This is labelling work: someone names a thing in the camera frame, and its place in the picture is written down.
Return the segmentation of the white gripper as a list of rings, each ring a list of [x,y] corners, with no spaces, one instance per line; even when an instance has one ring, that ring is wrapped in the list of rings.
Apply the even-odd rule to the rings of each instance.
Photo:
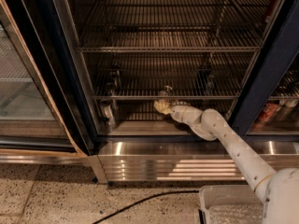
[[[159,99],[154,102],[154,108],[157,112],[164,115],[171,115],[171,118],[179,123],[195,125],[203,113],[202,110],[190,105],[174,105],[169,99]]]

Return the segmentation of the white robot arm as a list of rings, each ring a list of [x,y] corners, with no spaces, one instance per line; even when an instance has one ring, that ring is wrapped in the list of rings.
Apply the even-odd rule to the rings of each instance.
[[[263,224],[299,224],[299,169],[276,171],[246,143],[215,109],[200,110],[167,98],[154,102],[157,112],[186,124],[199,137],[219,140],[250,188],[263,203]]]

